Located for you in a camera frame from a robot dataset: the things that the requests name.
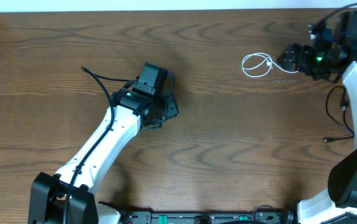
wood grain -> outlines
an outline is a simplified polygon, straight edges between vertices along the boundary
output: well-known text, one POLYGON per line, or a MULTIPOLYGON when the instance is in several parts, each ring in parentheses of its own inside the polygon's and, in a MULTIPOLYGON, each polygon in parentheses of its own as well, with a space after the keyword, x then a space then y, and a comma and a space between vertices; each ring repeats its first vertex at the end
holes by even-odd
MULTIPOLYGON (((65 164, 103 118, 107 101, 81 65, 133 78, 151 62, 177 81, 178 117, 128 143, 97 200, 243 211, 266 203, 291 208, 323 190, 353 148, 352 141, 322 141, 346 135, 325 114, 332 84, 278 69, 248 78, 240 62, 309 43, 307 25, 327 12, 0 14, 0 223, 26 222, 35 176, 65 164)), ((339 98, 331 106, 337 117, 339 98)))

table surface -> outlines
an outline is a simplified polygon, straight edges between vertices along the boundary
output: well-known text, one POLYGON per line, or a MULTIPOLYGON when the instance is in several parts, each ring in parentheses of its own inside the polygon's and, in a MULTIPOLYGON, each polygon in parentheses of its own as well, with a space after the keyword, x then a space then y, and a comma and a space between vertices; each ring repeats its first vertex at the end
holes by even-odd
MULTIPOLYGON (((97 201, 246 211, 293 208, 322 191, 353 149, 352 140, 322 140, 346 136, 325 114, 334 85, 277 68, 249 78, 240 63, 254 52, 276 58, 289 44, 310 44, 307 25, 328 12, 0 14, 0 223, 26 222, 37 174, 53 174, 100 124, 107 99, 81 65, 134 78, 151 62, 173 72, 177 84, 178 117, 126 145, 97 201)), ((338 118, 339 99, 333 94, 330 105, 338 118)))

black cable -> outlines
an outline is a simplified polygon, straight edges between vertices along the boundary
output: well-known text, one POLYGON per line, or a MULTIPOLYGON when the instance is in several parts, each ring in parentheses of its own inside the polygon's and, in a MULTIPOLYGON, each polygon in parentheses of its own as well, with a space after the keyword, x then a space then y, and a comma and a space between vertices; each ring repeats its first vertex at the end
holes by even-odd
POLYGON ((135 82, 136 80, 130 80, 124 84, 123 88, 129 88, 130 86, 134 85, 135 82))
POLYGON ((339 140, 346 140, 346 139, 352 139, 354 136, 348 136, 348 137, 343 137, 343 138, 324 138, 323 140, 325 142, 333 142, 333 141, 339 141, 339 140))
MULTIPOLYGON (((255 213, 256 213, 256 211, 258 210, 258 209, 260 209, 260 208, 262 208, 262 207, 269 207, 269 208, 271 208, 271 209, 274 209, 271 205, 260 205, 260 206, 258 206, 254 211, 253 211, 253 214, 252 214, 252 218, 255 220, 255 213)), ((282 217, 278 214, 278 212, 275 212, 275 214, 277 214, 277 216, 279 217, 279 222, 277 222, 277 223, 274 223, 274 224, 279 224, 280 222, 281 222, 281 219, 282 219, 282 217)))
POLYGON ((95 148, 99 145, 99 143, 107 135, 107 133, 110 130, 112 130, 113 122, 115 120, 115 111, 113 110, 112 98, 110 97, 108 90, 105 88, 105 86, 102 84, 102 82, 97 78, 96 74, 92 73, 88 68, 86 68, 84 66, 81 66, 81 69, 83 71, 87 72, 88 74, 90 74, 92 76, 92 78, 94 78, 95 81, 97 81, 97 83, 101 86, 103 92, 105 92, 106 97, 108 98, 108 101, 109 101, 111 119, 110 119, 110 123, 109 123, 108 127, 106 128, 106 130, 102 133, 102 135, 98 138, 98 140, 90 148, 90 150, 88 150, 88 152, 84 155, 83 159, 80 161, 80 163, 76 166, 76 168, 74 170, 72 179, 70 180, 70 184, 69 184, 69 187, 67 190, 66 198, 65 198, 65 208, 64 208, 64 213, 63 213, 63 223, 64 224, 67 224, 67 213, 69 210, 70 195, 72 193, 74 182, 75 182, 77 176, 79 175, 79 173, 81 172, 81 168, 83 167, 84 162, 88 159, 88 157, 90 157, 91 153, 95 150, 95 148))
POLYGON ((121 79, 121 78, 108 78, 108 77, 103 77, 101 75, 97 75, 95 73, 93 73, 96 77, 98 78, 102 78, 104 80, 110 80, 110 81, 118 81, 118 82, 128 82, 130 80, 125 80, 125 79, 121 79))
POLYGON ((327 16, 325 16, 323 19, 321 19, 321 20, 316 24, 315 27, 321 26, 323 22, 326 22, 327 19, 329 19, 330 17, 332 17, 332 16, 335 15, 336 13, 338 13, 338 12, 340 12, 340 11, 343 11, 343 10, 349 8, 349 7, 353 7, 353 6, 357 6, 357 3, 349 4, 349 5, 347 5, 347 6, 343 6, 343 7, 339 8, 339 9, 336 9, 335 11, 329 13, 327 16))
POLYGON ((159 122, 159 125, 155 125, 155 126, 152 126, 150 128, 142 128, 142 129, 145 129, 145 130, 156 130, 156 129, 161 129, 162 125, 163 125, 163 121, 158 119, 158 122, 159 122))
POLYGON ((346 92, 347 92, 347 89, 345 88, 343 90, 343 93, 341 94, 341 102, 340 102, 340 105, 343 110, 343 123, 345 124, 346 128, 349 129, 354 135, 354 131, 348 126, 347 121, 346 121, 346 112, 347 112, 348 107, 350 106, 350 104, 347 103, 347 101, 346 101, 346 92))
POLYGON ((329 93, 328 93, 328 96, 326 96, 326 102, 325 102, 325 111, 327 113, 327 115, 336 123, 338 124, 339 126, 341 126, 344 130, 348 131, 350 134, 353 134, 352 131, 350 131, 349 129, 347 129, 345 126, 343 126, 339 121, 337 121, 334 117, 332 117, 332 115, 329 113, 329 110, 328 110, 328 103, 329 103, 329 97, 330 95, 332 94, 332 92, 337 89, 337 88, 344 88, 344 86, 335 86, 333 87, 329 93))

green connector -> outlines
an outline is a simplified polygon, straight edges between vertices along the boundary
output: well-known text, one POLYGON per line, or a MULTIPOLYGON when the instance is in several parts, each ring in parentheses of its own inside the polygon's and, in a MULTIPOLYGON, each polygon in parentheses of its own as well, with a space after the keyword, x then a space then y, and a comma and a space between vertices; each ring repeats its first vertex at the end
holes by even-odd
POLYGON ((167 215, 159 216, 159 224, 167 224, 167 215))

black joint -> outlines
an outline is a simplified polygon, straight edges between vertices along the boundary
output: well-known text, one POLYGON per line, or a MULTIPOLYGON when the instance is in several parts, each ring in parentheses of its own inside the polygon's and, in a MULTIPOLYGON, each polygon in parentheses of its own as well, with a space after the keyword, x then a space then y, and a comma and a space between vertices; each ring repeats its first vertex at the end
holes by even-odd
POLYGON ((82 184, 82 185, 80 185, 80 189, 88 191, 89 187, 87 185, 85 185, 85 184, 82 184))
POLYGON ((196 217, 194 219, 194 224, 211 224, 211 219, 208 216, 196 217))
POLYGON ((331 170, 328 193, 337 208, 357 208, 357 149, 331 170))
POLYGON ((54 174, 53 177, 55 177, 56 179, 60 179, 60 177, 62 176, 62 174, 54 174))

